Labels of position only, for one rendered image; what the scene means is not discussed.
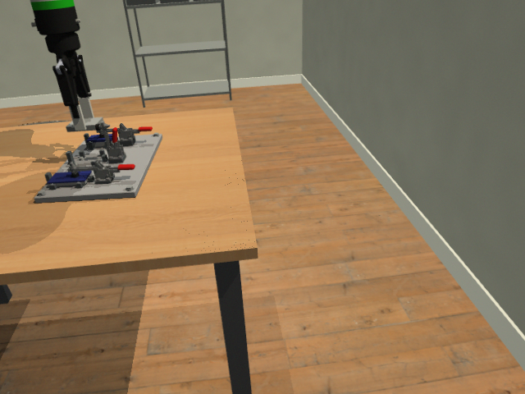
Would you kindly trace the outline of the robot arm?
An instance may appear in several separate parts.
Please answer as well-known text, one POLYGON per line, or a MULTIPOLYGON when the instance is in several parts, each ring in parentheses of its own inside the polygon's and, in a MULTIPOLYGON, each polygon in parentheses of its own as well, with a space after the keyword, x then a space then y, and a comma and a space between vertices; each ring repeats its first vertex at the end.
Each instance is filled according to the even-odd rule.
POLYGON ((30 2, 35 17, 35 22, 31 25, 37 26, 41 35, 60 37, 80 30, 81 20, 77 18, 73 0, 30 0, 30 2))

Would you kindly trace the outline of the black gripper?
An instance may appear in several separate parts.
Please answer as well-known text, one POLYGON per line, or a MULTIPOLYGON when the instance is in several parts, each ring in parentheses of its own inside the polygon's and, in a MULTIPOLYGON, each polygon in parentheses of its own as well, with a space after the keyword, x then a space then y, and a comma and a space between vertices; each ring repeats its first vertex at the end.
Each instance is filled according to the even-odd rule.
POLYGON ((55 53, 57 57, 57 65, 52 69, 57 77, 63 103, 69 106, 75 130, 85 131, 84 118, 94 117, 94 114, 89 100, 91 94, 88 94, 90 89, 83 57, 76 53, 76 50, 80 49, 78 34, 60 37, 46 36, 45 40, 48 51, 55 53))

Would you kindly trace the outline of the blue rectangular plate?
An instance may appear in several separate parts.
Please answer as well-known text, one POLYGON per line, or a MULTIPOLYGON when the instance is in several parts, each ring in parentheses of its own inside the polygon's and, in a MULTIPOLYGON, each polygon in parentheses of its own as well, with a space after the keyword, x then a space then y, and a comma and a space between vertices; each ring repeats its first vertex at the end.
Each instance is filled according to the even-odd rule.
MULTIPOLYGON (((108 134, 109 135, 109 138, 110 138, 110 141, 112 143, 112 134, 108 134)), ((99 135, 91 135, 88 139, 87 139, 87 143, 88 142, 92 142, 94 143, 94 147, 97 147, 97 146, 106 146, 105 144, 105 138, 100 138, 99 135)), ((114 143, 112 143, 114 144, 114 143)))

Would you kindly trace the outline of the blue flat plate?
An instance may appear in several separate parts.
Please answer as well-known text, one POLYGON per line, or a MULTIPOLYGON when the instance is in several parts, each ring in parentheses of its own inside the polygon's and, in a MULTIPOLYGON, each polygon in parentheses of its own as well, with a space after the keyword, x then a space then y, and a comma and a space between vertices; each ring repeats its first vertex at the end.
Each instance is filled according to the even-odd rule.
POLYGON ((48 186, 51 184, 56 184, 56 186, 69 186, 69 185, 75 185, 77 182, 82 182, 83 184, 86 184, 88 181, 88 177, 93 175, 92 171, 82 171, 78 172, 79 176, 73 178, 71 175, 72 172, 57 172, 55 173, 52 178, 47 182, 48 186))

